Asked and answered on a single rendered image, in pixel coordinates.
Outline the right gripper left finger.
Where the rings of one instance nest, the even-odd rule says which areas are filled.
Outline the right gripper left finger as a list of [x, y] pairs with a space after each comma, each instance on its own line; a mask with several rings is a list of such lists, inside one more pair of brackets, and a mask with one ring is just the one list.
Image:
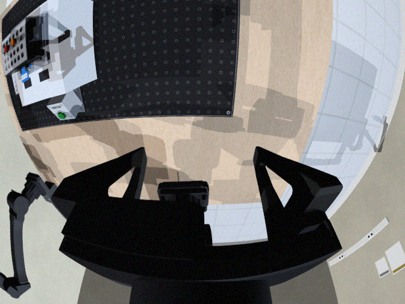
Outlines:
[[122, 198], [140, 199], [146, 164], [145, 148], [140, 147], [123, 156], [66, 177], [58, 187], [86, 194], [109, 196], [109, 187], [135, 167]]

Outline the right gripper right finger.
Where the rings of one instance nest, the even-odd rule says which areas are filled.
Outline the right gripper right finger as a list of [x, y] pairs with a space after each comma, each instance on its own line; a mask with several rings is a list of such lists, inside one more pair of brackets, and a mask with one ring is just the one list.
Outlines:
[[[336, 176], [256, 147], [253, 157], [268, 241], [284, 238], [298, 220], [326, 212], [343, 185]], [[285, 206], [281, 203], [266, 166], [292, 187]]]

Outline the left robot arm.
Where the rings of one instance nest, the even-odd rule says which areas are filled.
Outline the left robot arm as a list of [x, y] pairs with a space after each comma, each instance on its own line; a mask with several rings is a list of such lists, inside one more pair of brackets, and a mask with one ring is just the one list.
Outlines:
[[0, 287], [15, 299], [31, 288], [25, 271], [22, 239], [25, 214], [35, 199], [47, 194], [37, 179], [29, 176], [25, 179], [27, 182], [21, 193], [11, 190], [7, 195], [7, 203], [10, 207], [10, 243], [14, 277], [6, 277], [0, 272]]

